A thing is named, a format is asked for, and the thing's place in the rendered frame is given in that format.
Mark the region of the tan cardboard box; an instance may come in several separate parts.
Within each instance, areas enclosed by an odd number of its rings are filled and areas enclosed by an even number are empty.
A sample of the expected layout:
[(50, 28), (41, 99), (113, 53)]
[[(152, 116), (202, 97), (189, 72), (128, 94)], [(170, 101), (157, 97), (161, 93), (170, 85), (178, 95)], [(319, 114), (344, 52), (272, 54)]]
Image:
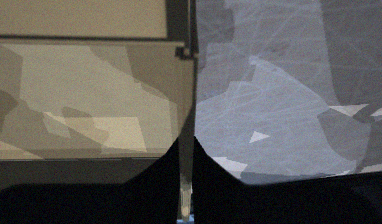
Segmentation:
[(191, 57), (189, 33), (190, 0), (0, 0), (0, 191), (124, 183), (178, 137), (177, 220), (188, 222), (196, 0)]

